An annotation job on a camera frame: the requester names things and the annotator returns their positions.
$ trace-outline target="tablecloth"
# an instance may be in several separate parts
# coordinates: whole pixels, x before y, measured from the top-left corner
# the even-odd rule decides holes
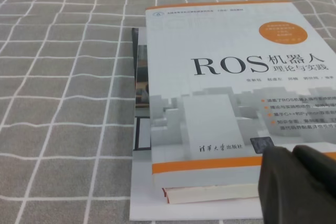
[[[237,0],[0,0],[1,224],[129,223],[131,28],[213,1]],[[336,50],[336,0],[292,1]]]

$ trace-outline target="grid pattern fabric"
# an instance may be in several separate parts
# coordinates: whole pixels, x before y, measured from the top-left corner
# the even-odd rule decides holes
[[[213,1],[0,0],[0,224],[129,223],[131,28]],[[336,0],[292,1],[336,50]]]

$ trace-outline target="orange band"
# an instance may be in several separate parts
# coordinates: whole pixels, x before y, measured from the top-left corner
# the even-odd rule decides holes
[[[207,6],[207,5],[242,5],[242,4],[264,4],[264,3],[287,3],[288,0],[261,0],[261,1],[232,1],[232,2],[210,2],[210,3],[184,3],[177,5],[161,5],[146,8],[146,10],[172,8],[172,7],[188,7],[188,6]]]
[[[325,153],[326,156],[336,159],[336,152]],[[167,163],[152,164],[152,173],[168,173],[178,172],[182,170],[198,170],[198,169],[214,169],[214,168],[229,168],[243,166],[259,166],[261,165],[262,156],[257,157],[231,157],[219,159],[203,159],[192,161],[178,161]]]

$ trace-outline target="black object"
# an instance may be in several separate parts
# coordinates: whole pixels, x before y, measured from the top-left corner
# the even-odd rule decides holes
[[[261,154],[267,147],[274,146],[272,139],[269,136],[250,138],[254,151]]]
[[[139,29],[138,28],[132,28],[133,67],[134,67],[134,82],[135,83],[136,83],[137,61],[138,61],[138,37],[139,37]]]
[[[335,224],[336,162],[308,147],[268,147],[259,197],[265,224]]]
[[[140,121],[141,119],[148,119],[149,116],[136,116],[136,128],[135,128],[135,143],[134,143],[134,151],[148,151],[152,149],[152,142],[150,142],[150,147],[139,147],[139,141],[140,141]]]

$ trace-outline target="gray checkered tablecloth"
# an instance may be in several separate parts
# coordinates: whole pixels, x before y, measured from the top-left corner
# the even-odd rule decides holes
[[[129,223],[131,28],[213,1],[0,0],[1,224]],[[292,1],[336,50],[336,0]]]

